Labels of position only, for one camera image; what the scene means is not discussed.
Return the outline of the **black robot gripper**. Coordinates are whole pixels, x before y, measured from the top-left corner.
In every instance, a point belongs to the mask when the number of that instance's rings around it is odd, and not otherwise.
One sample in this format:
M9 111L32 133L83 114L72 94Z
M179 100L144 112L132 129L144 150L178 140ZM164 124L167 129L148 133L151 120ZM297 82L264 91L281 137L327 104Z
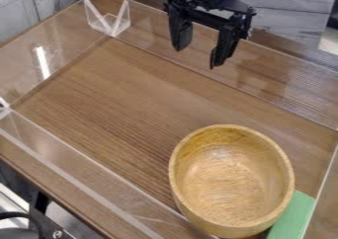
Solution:
M176 51L186 49L191 43L194 23L219 30L210 68L220 66L232 56L239 39L250 35L256 15L254 7L242 0L167 0L166 8L171 45Z

